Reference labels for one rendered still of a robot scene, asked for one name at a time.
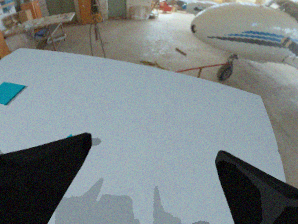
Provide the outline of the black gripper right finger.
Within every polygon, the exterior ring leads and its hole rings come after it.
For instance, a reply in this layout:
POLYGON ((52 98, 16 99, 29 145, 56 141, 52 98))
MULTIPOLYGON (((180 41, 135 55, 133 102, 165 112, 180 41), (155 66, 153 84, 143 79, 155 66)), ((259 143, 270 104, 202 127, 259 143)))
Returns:
POLYGON ((298 188, 226 151, 216 168, 234 224, 298 224, 298 188))

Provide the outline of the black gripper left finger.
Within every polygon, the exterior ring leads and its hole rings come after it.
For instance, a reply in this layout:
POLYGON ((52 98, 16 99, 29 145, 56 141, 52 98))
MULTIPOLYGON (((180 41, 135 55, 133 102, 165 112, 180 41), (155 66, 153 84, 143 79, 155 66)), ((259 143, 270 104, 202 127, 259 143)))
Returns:
POLYGON ((48 224, 92 147, 82 133, 0 155, 0 224, 48 224))

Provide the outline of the cyan flat square plate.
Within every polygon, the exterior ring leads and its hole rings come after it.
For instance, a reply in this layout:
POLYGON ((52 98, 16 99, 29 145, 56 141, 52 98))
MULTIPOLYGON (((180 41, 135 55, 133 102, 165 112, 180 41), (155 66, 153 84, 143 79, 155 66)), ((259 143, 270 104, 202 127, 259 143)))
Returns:
POLYGON ((23 91, 25 85, 4 83, 0 85, 0 104, 7 105, 17 93, 23 91))

